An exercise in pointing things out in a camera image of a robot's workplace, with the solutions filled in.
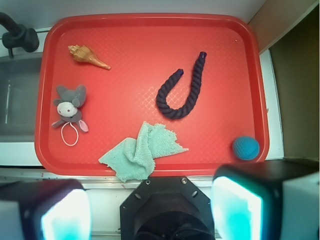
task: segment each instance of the orange seashell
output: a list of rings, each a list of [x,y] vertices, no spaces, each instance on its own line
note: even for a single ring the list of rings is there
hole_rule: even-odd
[[[73,59],[77,62],[86,62],[93,65],[96,65],[100,68],[110,70],[111,67],[104,62],[100,61],[95,53],[86,46],[78,46],[78,45],[71,45],[68,46],[70,53],[73,55]]]

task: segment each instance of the stainless steel sink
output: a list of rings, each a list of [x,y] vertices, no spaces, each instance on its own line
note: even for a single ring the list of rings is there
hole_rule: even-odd
[[[0,58],[0,142],[34,142],[41,53]]]

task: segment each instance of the led light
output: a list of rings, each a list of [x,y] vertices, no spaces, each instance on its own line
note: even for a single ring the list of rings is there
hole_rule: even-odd
[[[224,240],[260,240],[262,198],[231,179],[221,176],[211,188],[211,211]]]
[[[88,194],[74,189],[41,217],[45,240],[88,240],[92,217]]]

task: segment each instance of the knitted ball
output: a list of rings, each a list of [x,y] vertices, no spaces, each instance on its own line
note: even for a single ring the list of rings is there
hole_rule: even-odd
[[[241,136],[233,142],[232,149],[237,158],[241,160],[252,160],[258,156],[260,146],[254,138]]]

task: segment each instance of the mint green cloth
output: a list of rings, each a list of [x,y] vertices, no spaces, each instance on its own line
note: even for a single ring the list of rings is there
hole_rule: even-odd
[[[155,169],[155,158],[170,156],[188,151],[176,143],[176,134],[165,125],[154,126],[144,122],[138,138],[128,137],[103,155],[99,162],[115,170],[123,182],[145,180]]]

